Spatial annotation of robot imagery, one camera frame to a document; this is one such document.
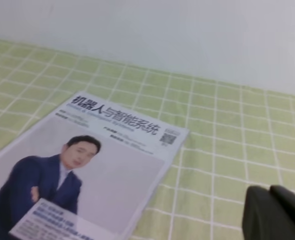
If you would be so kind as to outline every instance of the white shirt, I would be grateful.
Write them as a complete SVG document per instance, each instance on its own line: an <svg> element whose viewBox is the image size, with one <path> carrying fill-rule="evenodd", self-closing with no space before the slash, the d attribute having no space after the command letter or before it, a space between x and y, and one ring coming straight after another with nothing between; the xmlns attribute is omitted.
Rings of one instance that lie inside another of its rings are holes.
<svg viewBox="0 0 295 240"><path fill-rule="evenodd" d="M68 174L71 171L72 170L67 170L61 161L59 162L59 178L58 178L58 185L56 190L58 190L61 187L61 185L64 183L64 180L67 178Z"/></svg>

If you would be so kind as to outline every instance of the magazine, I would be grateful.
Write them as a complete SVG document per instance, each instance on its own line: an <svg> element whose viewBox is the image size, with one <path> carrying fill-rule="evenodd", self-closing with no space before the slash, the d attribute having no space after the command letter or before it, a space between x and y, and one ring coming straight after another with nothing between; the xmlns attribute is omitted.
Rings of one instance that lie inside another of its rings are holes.
<svg viewBox="0 0 295 240"><path fill-rule="evenodd" d="M0 240L126 240L189 131L79 92L0 151Z"/></svg>

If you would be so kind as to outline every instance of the blue suit jacket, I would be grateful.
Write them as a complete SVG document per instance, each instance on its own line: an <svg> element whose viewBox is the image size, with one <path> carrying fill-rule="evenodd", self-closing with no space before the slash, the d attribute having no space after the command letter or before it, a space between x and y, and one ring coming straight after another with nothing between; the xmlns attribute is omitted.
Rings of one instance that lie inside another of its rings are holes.
<svg viewBox="0 0 295 240"><path fill-rule="evenodd" d="M34 205L32 187L38 187L40 198L77 214L82 182L71 171L57 190L59 177L59 155L28 156L15 164L0 189L0 240L11 239L8 232Z"/></svg>

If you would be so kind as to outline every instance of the black object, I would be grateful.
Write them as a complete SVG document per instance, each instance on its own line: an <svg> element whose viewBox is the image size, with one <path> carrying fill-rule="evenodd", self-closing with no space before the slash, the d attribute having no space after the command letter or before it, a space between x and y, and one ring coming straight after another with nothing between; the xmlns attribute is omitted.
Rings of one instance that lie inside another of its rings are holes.
<svg viewBox="0 0 295 240"><path fill-rule="evenodd" d="M242 229L244 240L295 240L295 194L278 185L250 186Z"/></svg>

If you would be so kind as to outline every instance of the man's hand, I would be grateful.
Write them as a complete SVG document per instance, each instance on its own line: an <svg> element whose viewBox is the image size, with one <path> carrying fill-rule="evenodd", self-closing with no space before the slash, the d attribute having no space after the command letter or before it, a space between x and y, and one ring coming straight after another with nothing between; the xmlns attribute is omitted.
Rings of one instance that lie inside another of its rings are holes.
<svg viewBox="0 0 295 240"><path fill-rule="evenodd" d="M32 197L33 203L36 203L39 200L40 195L39 195L39 187L38 186L33 186L31 188L31 197Z"/></svg>

